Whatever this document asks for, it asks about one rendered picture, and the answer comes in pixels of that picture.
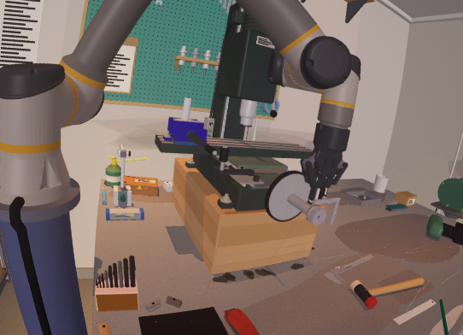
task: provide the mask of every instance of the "mallet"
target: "mallet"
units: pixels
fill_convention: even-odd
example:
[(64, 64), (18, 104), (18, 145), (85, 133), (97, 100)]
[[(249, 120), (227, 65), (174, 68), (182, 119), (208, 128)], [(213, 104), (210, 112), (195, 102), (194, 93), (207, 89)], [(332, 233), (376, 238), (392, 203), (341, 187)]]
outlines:
[(359, 280), (352, 282), (350, 288), (357, 294), (361, 301), (365, 304), (368, 309), (374, 308), (378, 300), (376, 300), (376, 295), (383, 295), (392, 293), (394, 291), (404, 291), (406, 289), (419, 287), (425, 283), (425, 279), (419, 277), (417, 279), (410, 279), (408, 281), (403, 281), (399, 283), (394, 283), (393, 285), (385, 285), (384, 287), (367, 289), (365, 288)]

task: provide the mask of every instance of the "wooden tool holder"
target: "wooden tool holder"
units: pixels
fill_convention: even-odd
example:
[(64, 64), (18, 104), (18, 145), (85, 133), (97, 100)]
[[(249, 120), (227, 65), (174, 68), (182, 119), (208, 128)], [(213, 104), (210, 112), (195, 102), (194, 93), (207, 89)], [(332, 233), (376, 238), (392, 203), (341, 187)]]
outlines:
[(96, 288), (97, 311), (130, 311), (139, 309), (138, 283), (134, 287)]

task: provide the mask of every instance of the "pegboard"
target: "pegboard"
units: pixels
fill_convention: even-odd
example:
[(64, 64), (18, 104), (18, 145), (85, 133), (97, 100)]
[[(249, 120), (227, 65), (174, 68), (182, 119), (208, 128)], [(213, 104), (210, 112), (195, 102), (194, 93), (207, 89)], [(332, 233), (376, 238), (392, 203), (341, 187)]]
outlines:
[[(199, 49), (199, 58), (204, 59), (206, 50), (211, 50), (211, 61), (220, 52), (226, 31), (228, 14), (219, 0), (156, 0), (149, 5), (132, 29), (129, 37), (138, 38), (137, 58), (133, 71), (131, 94), (105, 93), (105, 102), (129, 102), (182, 107), (184, 98), (191, 97), (192, 109), (211, 108), (215, 69), (209, 66), (202, 74), (202, 64), (195, 72), (185, 63), (182, 74), (173, 69), (174, 57), (186, 46), (186, 56)], [(84, 30), (102, 5), (103, 0), (88, 0), (84, 11)], [(257, 114), (265, 118), (259, 105)]]

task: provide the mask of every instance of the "workbench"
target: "workbench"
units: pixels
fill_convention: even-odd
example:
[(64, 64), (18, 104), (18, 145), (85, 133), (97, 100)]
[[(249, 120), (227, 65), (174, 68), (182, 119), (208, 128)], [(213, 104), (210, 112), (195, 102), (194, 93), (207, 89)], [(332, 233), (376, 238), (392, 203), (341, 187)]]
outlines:
[[(343, 197), (343, 189), (355, 187), (371, 190), (372, 184), (362, 179), (341, 179), (331, 187), (328, 196), (342, 198), (337, 216), (332, 226), (318, 226), (308, 257), (229, 270), (228, 279), (223, 273), (211, 273), (204, 251), (197, 248), (201, 246), (195, 244), (185, 225), (188, 221), (184, 224), (179, 206), (173, 203), (175, 195), (171, 198), (163, 193), (157, 202), (148, 197), (133, 198), (134, 206), (144, 209), (144, 220), (106, 221), (104, 212), (113, 208), (113, 198), (107, 190), (108, 206), (103, 206), (99, 191), (95, 274), (108, 269), (108, 264), (135, 256), (140, 307), (137, 311), (97, 312), (94, 303), (93, 333), (98, 334), (98, 324), (108, 322), (113, 335), (139, 335), (138, 317), (215, 307), (230, 335), (233, 332), (225, 322), (224, 311), (233, 308), (241, 309), (261, 335), (429, 334), (441, 320), (439, 297), (447, 313), (463, 304), (460, 246), (448, 238), (437, 242), (425, 236), (427, 219), (434, 211), (417, 204), (391, 213), (385, 210), (385, 205), (394, 203), (395, 193), (390, 191), (380, 204), (360, 207)], [(454, 225), (445, 217), (444, 222)], [(356, 235), (366, 235), (366, 239)], [(374, 257), (343, 274), (348, 285), (359, 279), (367, 288), (374, 288), (415, 274), (429, 281), (431, 287), (416, 290), (411, 299), (409, 295), (403, 298), (412, 300), (406, 304), (400, 303), (400, 293), (377, 297), (378, 306), (367, 310), (348, 285), (337, 285), (323, 275), (367, 254)], [(182, 300), (181, 308), (166, 304), (167, 296)], [(144, 305), (157, 299), (162, 307), (149, 313)], [(393, 321), (430, 299), (437, 306), (400, 326)], [(462, 327), (460, 317), (450, 334)]]

